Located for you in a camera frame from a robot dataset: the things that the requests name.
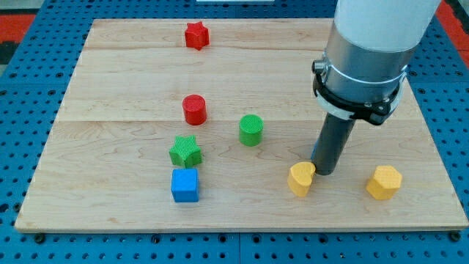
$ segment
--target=toy block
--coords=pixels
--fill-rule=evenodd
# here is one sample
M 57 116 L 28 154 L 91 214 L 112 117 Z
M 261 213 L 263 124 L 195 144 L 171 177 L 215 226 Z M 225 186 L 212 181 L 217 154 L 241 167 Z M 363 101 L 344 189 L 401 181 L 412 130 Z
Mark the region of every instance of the toy block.
M 401 188 L 402 175 L 393 166 L 377 166 L 366 190 L 378 200 L 390 199 Z
M 182 101 L 185 121 L 190 125 L 201 125 L 207 119 L 205 99 L 200 95 L 189 95 Z
M 208 28 L 202 22 L 188 23 L 188 28 L 184 32 L 185 46 L 195 48 L 200 51 L 202 47 L 210 44 Z
M 287 179 L 290 190 L 296 196 L 305 197 L 313 183 L 315 171 L 316 167 L 311 162 L 298 162 L 291 166 Z
M 202 163 L 202 152 L 197 146 L 196 136 L 176 136 L 173 147 L 169 150 L 173 165 L 191 168 Z
M 171 193 L 175 202 L 198 202 L 199 173 L 197 169 L 174 169 Z
M 262 141 L 264 122 L 255 114 L 247 114 L 240 120 L 240 142 L 253 147 Z

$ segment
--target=wooden board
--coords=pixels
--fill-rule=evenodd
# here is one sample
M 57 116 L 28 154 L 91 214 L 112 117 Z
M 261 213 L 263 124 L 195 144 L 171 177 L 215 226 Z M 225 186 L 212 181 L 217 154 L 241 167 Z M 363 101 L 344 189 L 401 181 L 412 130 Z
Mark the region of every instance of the wooden board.
M 184 20 L 96 20 L 16 221 L 21 232 L 360 232 L 468 225 L 410 91 L 380 127 L 357 122 L 336 171 L 296 197 L 288 169 L 307 161 L 325 112 L 311 62 L 331 20 L 206 20 L 211 46 L 185 47 Z M 183 122 L 203 95 L 208 121 Z M 264 141 L 239 143 L 239 119 L 265 120 Z M 169 148 L 195 134 L 200 202 L 170 192 Z M 376 201 L 376 165 L 404 176 Z

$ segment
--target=red star block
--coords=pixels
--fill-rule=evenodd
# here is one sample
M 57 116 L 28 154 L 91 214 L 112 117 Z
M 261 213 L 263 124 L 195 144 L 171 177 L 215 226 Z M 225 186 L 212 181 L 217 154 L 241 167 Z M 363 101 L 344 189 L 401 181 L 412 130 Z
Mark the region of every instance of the red star block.
M 188 23 L 188 28 L 184 32 L 185 46 L 188 48 L 196 48 L 198 51 L 202 47 L 209 45 L 208 28 L 202 22 Z

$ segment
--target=green star block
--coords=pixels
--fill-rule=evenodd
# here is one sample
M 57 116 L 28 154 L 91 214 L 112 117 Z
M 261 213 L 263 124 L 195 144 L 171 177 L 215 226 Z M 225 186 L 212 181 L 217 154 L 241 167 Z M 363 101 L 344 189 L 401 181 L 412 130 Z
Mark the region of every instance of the green star block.
M 191 168 L 202 163 L 202 153 L 197 146 L 196 136 L 176 136 L 173 147 L 169 150 L 173 165 Z

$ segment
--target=blue cube block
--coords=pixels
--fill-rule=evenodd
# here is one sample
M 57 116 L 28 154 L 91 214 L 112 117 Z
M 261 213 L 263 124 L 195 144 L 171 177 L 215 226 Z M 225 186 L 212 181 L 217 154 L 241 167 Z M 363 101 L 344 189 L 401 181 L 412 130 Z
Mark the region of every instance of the blue cube block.
M 174 169 L 171 193 L 175 202 L 198 202 L 199 173 L 197 169 Z

